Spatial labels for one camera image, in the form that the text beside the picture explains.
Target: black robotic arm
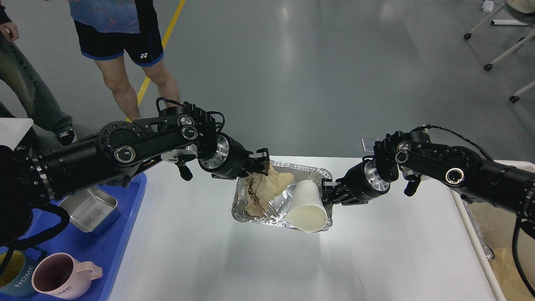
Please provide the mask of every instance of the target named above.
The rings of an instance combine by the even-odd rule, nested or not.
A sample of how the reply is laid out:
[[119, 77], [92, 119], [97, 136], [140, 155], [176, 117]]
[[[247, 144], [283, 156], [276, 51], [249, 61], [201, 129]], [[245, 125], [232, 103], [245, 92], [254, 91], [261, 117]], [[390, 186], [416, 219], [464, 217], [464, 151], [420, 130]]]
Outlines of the black robotic arm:
[[482, 158], [463, 146], [431, 143], [425, 129], [397, 131], [376, 141], [374, 156], [365, 157], [335, 182], [323, 179], [323, 202], [367, 204], [388, 192], [389, 184], [398, 179], [399, 169], [408, 181], [408, 196], [416, 192], [422, 177], [428, 176], [449, 186], [467, 202], [487, 202], [535, 221], [534, 173], [496, 163], [484, 151]]
[[[158, 117], [112, 122], [97, 134], [36, 157], [16, 158], [0, 147], [0, 246], [24, 250], [52, 238], [68, 225], [69, 216], [51, 201], [98, 184], [127, 187], [134, 176], [161, 161], [176, 164], [185, 180], [193, 177], [186, 162], [194, 159], [214, 178], [267, 175], [268, 150], [249, 152], [222, 133], [224, 121], [212, 116], [221, 113], [187, 102], [160, 110], [160, 101], [172, 102], [157, 100]], [[17, 240], [31, 225], [34, 208], [60, 216], [61, 222]]]

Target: gray floor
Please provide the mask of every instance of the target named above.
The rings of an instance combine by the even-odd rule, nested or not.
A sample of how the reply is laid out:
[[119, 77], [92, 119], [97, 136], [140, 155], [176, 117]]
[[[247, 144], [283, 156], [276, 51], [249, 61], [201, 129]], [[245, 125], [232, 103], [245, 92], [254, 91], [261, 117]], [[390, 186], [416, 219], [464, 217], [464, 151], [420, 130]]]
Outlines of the gray floor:
[[[124, 119], [96, 65], [82, 57], [65, 1], [3, 0], [17, 45], [74, 118], [81, 136]], [[155, 1], [165, 32], [179, 1]], [[483, 66], [526, 27], [485, 25], [480, 0], [186, 0], [165, 62], [183, 100], [225, 114], [225, 132], [273, 155], [358, 157], [361, 138], [421, 124], [451, 128], [495, 159], [535, 162], [535, 79], [529, 41], [490, 72]], [[503, 12], [499, 18], [508, 18]], [[132, 85], [144, 75], [127, 62]], [[0, 82], [2, 101], [24, 116]], [[141, 103], [156, 115], [156, 87]], [[40, 132], [43, 139], [53, 136]], [[431, 131], [434, 142], [466, 145]]]

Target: jeans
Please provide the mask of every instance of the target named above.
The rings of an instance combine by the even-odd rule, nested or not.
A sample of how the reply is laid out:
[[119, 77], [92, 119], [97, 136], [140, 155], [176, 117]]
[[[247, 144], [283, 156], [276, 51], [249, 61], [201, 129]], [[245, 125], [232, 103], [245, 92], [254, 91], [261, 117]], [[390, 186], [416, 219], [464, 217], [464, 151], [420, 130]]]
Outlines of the jeans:
[[[52, 92], [28, 59], [14, 43], [6, 42], [1, 36], [0, 79], [15, 92], [28, 118], [37, 126], [54, 134], [72, 127], [72, 117], [60, 110]], [[1, 102], [0, 117], [14, 117]]]

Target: blue mug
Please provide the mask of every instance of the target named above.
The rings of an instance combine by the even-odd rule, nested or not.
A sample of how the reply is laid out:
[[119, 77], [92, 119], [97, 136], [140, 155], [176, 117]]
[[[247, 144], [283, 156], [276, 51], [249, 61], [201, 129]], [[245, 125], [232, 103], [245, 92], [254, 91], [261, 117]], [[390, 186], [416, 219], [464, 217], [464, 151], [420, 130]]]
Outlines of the blue mug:
[[[13, 257], [7, 264], [7, 268], [0, 275], [0, 293], [13, 297], [28, 297], [37, 293], [32, 286], [32, 275], [37, 264], [47, 254], [34, 247], [40, 252], [38, 259], [33, 259], [24, 252], [14, 251]], [[0, 262], [4, 260], [6, 253], [0, 254]]]

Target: chair leg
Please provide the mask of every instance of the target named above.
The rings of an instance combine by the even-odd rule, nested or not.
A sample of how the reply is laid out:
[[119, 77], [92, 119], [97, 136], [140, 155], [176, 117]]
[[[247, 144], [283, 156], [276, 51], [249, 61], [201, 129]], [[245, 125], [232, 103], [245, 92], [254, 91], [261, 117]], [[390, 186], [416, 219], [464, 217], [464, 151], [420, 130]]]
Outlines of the chair leg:
[[523, 87], [522, 89], [516, 91], [515, 93], [513, 93], [511, 95], [511, 97], [509, 97], [509, 100], [511, 102], [517, 102], [519, 99], [520, 99], [520, 95], [522, 95], [524, 92], [526, 92], [527, 90], [531, 89], [535, 87], [535, 81], [533, 81], [531, 84]]
[[481, 21], [481, 23], [479, 23], [478, 25], [476, 25], [474, 28], [472, 28], [469, 32], [467, 32], [465, 35], [464, 35], [464, 38], [466, 40], [468, 40], [473, 33], [476, 32], [476, 30], [478, 30], [481, 25], [485, 24], [485, 23], [488, 23], [488, 21], [490, 19], [492, 19], [492, 17], [496, 16], [496, 14], [498, 14], [502, 9], [505, 8], [505, 4], [501, 5], [499, 8], [495, 9], [488, 17], [486, 17], [483, 21]]
[[498, 63], [499, 61], [501, 61], [502, 59], [506, 58], [507, 56], [509, 56], [513, 51], [515, 51], [516, 49], [518, 49], [520, 46], [522, 46], [523, 44], [525, 44], [526, 42], [528, 42], [532, 37], [535, 37], [535, 27], [532, 27], [529, 34], [526, 36], [525, 39], [522, 39], [521, 41], [519, 41], [518, 43], [516, 43], [513, 47], [509, 48], [506, 52], [504, 52], [503, 54], [501, 54], [499, 57], [495, 58], [491, 63], [490, 65], [494, 65], [496, 63]]

